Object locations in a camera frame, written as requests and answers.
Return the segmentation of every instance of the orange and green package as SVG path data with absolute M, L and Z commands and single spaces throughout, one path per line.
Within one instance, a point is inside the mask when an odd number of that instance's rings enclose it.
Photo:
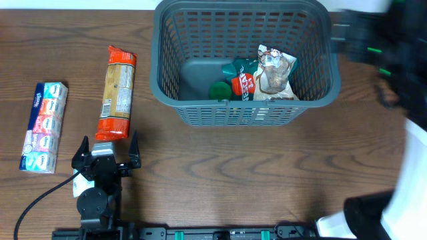
M 113 46 L 109 46 L 108 50 L 102 109 L 95 136 L 97 140 L 104 141 L 122 139 L 128 135 L 137 57 Z

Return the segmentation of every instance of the green light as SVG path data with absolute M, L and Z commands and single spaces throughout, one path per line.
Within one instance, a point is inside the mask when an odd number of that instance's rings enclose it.
M 175 232 L 175 240 L 184 240 L 184 232 Z
M 382 51 L 381 51 L 381 50 L 379 50 L 379 49 L 375 49 L 375 48 L 372 48 L 372 47 L 369 47 L 369 48 L 368 48 L 368 51 L 373 51 L 373 52 L 375 52 L 375 53 L 382 53 Z
M 387 76 L 391 76 L 391 72 L 389 72 L 389 71 L 387 71 L 387 70 L 385 70 L 385 69 L 380 69 L 380 73 L 381 74 L 384 74 L 384 75 L 387 75 Z
M 270 231 L 261 231 L 261 240 L 270 240 Z

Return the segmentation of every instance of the gray plastic basket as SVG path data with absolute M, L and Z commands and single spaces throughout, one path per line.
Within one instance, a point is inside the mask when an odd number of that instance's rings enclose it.
M 164 0 L 155 9 L 150 87 L 190 125 L 285 125 L 307 108 L 331 103 L 341 87 L 324 6 L 299 1 Z M 290 83 L 301 101 L 208 100 L 221 66 L 257 57 L 258 45 L 300 63 Z

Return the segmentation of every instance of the green bottle cap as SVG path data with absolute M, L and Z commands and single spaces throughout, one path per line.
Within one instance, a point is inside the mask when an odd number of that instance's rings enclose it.
M 209 88 L 209 100 L 231 100 L 232 88 L 224 82 L 212 84 Z

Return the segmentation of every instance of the wood grain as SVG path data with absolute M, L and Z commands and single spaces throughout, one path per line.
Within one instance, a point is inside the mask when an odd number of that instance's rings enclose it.
M 0 11 L 0 239 L 22 210 L 64 181 L 84 135 L 95 143 L 107 47 L 139 55 L 131 131 L 143 167 L 123 180 L 123 218 L 176 226 L 309 221 L 351 196 L 394 187 L 404 116 L 376 102 L 374 68 L 340 56 L 342 91 L 285 127 L 194 128 L 149 90 L 151 11 Z M 64 81 L 69 96 L 56 173 L 18 171 L 35 84 Z M 117 142 L 126 160 L 129 139 Z M 38 203 L 20 239 L 79 227 L 71 184 Z

